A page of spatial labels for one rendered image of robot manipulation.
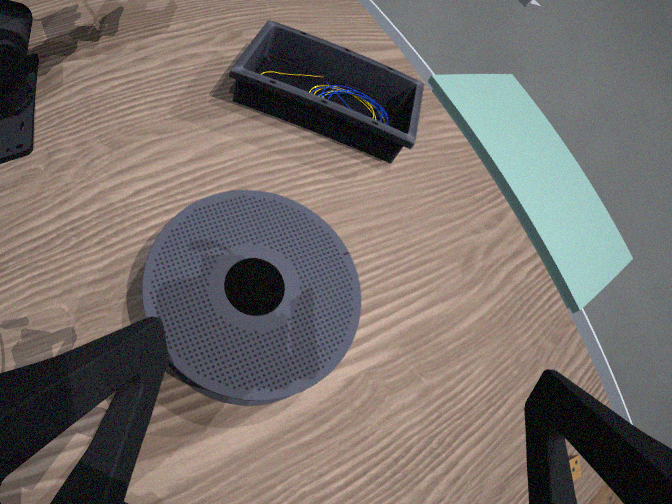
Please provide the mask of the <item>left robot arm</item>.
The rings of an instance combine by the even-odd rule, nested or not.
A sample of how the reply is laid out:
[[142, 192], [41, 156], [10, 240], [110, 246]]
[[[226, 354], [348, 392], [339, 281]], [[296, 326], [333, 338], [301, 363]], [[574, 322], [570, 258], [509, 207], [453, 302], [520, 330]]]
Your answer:
[[33, 151], [39, 59], [27, 55], [32, 21], [26, 5], [0, 0], [0, 164]]

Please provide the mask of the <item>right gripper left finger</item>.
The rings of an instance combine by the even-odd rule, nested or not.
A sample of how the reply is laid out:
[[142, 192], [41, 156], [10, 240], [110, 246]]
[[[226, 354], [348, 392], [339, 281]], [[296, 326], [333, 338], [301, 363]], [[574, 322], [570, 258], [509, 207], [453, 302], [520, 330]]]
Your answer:
[[163, 322], [148, 317], [61, 355], [0, 373], [0, 486], [117, 391], [50, 504], [123, 504], [168, 359]]

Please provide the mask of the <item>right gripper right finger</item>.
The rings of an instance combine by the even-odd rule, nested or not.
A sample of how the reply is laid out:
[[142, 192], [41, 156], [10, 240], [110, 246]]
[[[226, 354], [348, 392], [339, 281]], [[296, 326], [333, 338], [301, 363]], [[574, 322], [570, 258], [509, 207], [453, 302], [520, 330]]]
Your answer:
[[672, 449], [556, 370], [524, 413], [529, 504], [577, 504], [565, 438], [624, 504], [672, 504]]

